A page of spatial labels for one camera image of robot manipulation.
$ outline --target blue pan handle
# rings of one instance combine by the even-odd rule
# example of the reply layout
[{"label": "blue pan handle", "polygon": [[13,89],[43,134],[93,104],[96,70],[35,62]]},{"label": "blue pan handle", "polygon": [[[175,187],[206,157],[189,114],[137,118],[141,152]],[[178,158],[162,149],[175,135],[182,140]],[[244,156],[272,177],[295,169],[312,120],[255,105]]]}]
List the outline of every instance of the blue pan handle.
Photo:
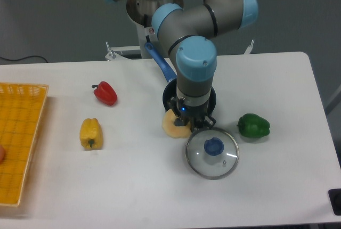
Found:
[{"label": "blue pan handle", "polygon": [[144,45],[144,47],[145,47],[146,51],[151,55],[151,57],[159,65],[160,69],[162,70],[162,73],[164,73],[164,76],[165,76],[167,82],[169,83],[170,81],[175,79],[176,78],[175,72],[170,67],[170,65],[167,63],[167,61],[154,48],[154,46],[151,43],[146,43]]}]

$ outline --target blue lid knob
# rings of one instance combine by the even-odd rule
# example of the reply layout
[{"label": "blue lid knob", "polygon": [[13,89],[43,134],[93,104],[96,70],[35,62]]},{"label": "blue lid knob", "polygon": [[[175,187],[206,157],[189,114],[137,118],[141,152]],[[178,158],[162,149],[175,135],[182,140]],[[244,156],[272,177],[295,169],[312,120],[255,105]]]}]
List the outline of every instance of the blue lid knob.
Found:
[{"label": "blue lid knob", "polygon": [[254,23],[258,18],[257,0],[243,0],[243,18],[240,27],[246,27]]},{"label": "blue lid knob", "polygon": [[210,156],[217,156],[224,151],[224,144],[219,138],[212,137],[210,140],[205,141],[204,149]]}]

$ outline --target white table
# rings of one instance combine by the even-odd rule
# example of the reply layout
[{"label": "white table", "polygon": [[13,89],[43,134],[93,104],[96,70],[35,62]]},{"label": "white table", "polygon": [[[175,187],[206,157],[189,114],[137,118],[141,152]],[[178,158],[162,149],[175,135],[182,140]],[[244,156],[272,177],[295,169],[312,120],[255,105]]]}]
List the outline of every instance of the white table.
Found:
[{"label": "white table", "polygon": [[[109,82],[119,101],[98,102]],[[222,56],[213,87],[216,126],[236,139],[228,177],[197,175],[186,140],[161,128],[166,81],[153,60],[0,67],[0,81],[50,86],[40,137],[19,208],[0,207],[0,228],[197,228],[341,221],[328,190],[341,171],[304,53]],[[239,117],[271,123],[268,137],[242,138]],[[85,118],[103,128],[100,151],[83,151]]]}]

